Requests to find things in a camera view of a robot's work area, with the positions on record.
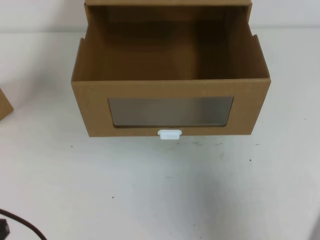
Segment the cardboard box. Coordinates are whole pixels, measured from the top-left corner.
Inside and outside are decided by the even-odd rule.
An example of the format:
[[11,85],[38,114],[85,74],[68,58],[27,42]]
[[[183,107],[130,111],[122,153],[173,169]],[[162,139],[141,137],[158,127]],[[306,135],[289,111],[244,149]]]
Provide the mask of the cardboard box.
[[250,0],[86,0],[72,88],[91,137],[250,135],[271,83]]
[[0,88],[0,121],[14,111],[10,102]]

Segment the black cable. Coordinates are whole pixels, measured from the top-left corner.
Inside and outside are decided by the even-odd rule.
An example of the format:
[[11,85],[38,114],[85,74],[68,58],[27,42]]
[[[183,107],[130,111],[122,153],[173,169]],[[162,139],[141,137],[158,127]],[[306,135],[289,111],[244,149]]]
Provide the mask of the black cable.
[[10,219],[13,219],[23,225],[25,225],[26,227],[28,227],[29,229],[31,229],[32,231],[34,231],[35,234],[38,235],[38,237],[41,239],[41,240],[47,240],[46,237],[40,232],[40,230],[38,228],[36,228],[35,226],[33,226],[30,222],[22,219],[21,217],[17,216],[17,215],[14,215],[8,211],[5,211],[3,209],[0,209],[0,214],[1,215],[4,215]]

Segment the cardboard drawer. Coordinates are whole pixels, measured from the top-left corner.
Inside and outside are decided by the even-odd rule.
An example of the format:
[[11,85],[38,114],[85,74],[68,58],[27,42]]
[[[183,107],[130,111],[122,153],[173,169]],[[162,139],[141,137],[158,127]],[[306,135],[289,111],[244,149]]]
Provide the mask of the cardboard drawer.
[[251,3],[177,2],[87,0],[72,88],[91,137],[251,134],[271,82]]

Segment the black plug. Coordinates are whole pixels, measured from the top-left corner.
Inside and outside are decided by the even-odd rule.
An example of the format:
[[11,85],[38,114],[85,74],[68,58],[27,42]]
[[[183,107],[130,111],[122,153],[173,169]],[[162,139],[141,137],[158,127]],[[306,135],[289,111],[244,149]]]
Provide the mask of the black plug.
[[5,240],[6,237],[8,237],[9,233],[10,230],[7,220],[0,219],[0,240]]

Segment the white table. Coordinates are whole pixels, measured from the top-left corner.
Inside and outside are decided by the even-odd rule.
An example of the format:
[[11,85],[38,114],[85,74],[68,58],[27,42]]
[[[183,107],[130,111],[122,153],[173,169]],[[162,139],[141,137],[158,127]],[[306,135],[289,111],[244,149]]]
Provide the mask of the white table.
[[253,134],[179,141],[88,137],[70,83],[84,33],[0,34],[0,208],[48,240],[319,239],[320,29],[253,32],[272,77]]

